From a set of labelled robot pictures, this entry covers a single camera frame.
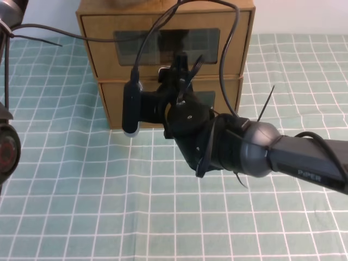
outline grid pattern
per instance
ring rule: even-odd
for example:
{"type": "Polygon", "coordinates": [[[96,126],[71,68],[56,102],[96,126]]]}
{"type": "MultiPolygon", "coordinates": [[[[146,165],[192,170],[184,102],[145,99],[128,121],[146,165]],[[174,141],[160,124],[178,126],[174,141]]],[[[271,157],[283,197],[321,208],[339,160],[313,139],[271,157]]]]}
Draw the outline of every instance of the grid pattern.
{"type": "MultiPolygon", "coordinates": [[[[279,173],[195,178],[162,130],[110,131],[83,43],[11,45],[23,145],[0,200],[0,260],[347,260],[348,197],[279,173]]],[[[348,36],[254,35],[240,114],[348,139],[348,36]]]]}

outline drawer window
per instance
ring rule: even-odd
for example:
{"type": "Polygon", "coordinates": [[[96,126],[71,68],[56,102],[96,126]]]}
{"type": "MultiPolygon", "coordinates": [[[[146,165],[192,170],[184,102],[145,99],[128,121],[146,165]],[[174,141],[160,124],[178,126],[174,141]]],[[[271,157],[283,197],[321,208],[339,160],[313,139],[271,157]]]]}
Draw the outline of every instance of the drawer window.
{"type": "MultiPolygon", "coordinates": [[[[147,31],[116,31],[116,39],[135,38],[146,34],[147,31]]],[[[140,65],[168,65],[178,52],[186,52],[189,64],[203,54],[206,64],[216,64],[218,61],[220,30],[180,29],[160,30],[154,32],[145,45],[140,65]]],[[[134,41],[117,42],[116,51],[121,66],[134,64],[136,54],[143,38],[134,41]]]]}

